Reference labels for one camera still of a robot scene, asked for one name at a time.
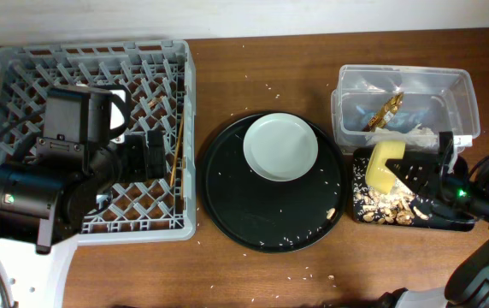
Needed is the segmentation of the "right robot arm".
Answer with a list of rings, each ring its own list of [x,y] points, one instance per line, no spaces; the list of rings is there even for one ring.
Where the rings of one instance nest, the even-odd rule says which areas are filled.
[[[489,155],[472,169],[459,166],[456,175],[449,172],[444,157],[434,170],[425,169],[417,159],[390,159],[387,166],[412,192],[435,201],[435,215],[464,215],[489,227]],[[489,307],[489,239],[454,270],[444,287],[422,292],[403,287],[384,293],[373,306]]]

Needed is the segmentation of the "food scraps and rice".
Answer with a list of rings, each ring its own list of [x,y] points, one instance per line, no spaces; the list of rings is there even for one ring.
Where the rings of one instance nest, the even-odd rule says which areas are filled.
[[[354,217],[358,222],[385,225],[413,226],[428,221],[430,216],[421,211],[421,198],[411,192],[400,180],[388,194],[382,194],[365,181],[368,158],[353,160],[352,203]]]

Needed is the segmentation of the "white tissue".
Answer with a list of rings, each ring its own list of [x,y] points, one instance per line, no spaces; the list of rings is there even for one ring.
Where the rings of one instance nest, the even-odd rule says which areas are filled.
[[[376,128],[373,134],[366,137],[366,145],[375,145],[387,140],[403,141],[406,145],[419,149],[433,149],[439,144],[439,137],[433,130],[419,123],[407,133]]]

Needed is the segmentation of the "yellow bowl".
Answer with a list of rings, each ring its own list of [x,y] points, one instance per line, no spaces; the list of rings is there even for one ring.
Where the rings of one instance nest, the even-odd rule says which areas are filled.
[[[403,141],[385,140],[377,143],[368,161],[366,184],[379,193],[388,194],[395,185],[396,176],[386,166],[389,159],[402,159],[406,144]]]

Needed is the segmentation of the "wooden chopstick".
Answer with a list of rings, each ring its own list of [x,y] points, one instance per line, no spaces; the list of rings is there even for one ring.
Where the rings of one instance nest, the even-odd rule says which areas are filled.
[[[184,113],[182,112],[182,115],[180,117],[179,131],[178,131],[178,135],[177,135],[177,139],[176,139],[176,146],[175,146],[175,151],[174,151],[174,160],[173,160],[173,165],[172,165],[172,169],[171,169],[171,177],[170,177],[170,182],[169,182],[169,185],[171,187],[174,187],[175,180],[176,180],[177,163],[179,160],[181,140],[182,140],[184,126],[185,126],[184,121],[185,121],[185,117],[184,117]]]
[[[186,159],[184,156],[181,158],[181,179],[180,179],[180,194],[181,199],[185,200],[185,178],[186,178]]]

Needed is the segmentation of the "brown snack wrapper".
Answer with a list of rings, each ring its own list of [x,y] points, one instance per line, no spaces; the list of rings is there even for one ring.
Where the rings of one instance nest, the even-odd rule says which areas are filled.
[[[383,128],[392,118],[398,113],[402,107],[404,93],[399,92],[397,95],[390,98],[381,109],[368,121],[362,129],[363,132],[373,132],[377,128]]]

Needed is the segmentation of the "light grey plate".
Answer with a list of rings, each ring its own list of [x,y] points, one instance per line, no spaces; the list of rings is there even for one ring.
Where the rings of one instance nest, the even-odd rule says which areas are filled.
[[[270,113],[254,120],[243,140],[245,161],[269,181],[294,181],[307,174],[318,157],[313,128],[288,113]]]

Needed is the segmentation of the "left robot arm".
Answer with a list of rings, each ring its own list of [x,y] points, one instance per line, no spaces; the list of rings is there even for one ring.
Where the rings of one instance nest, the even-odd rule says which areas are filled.
[[[163,178],[165,149],[161,130],[116,142],[131,111],[112,87],[53,87],[44,107],[22,120],[38,116],[42,130],[0,164],[0,240],[48,256],[80,233],[87,214],[100,213],[97,196],[113,185]],[[19,304],[1,263],[0,300],[3,307]]]

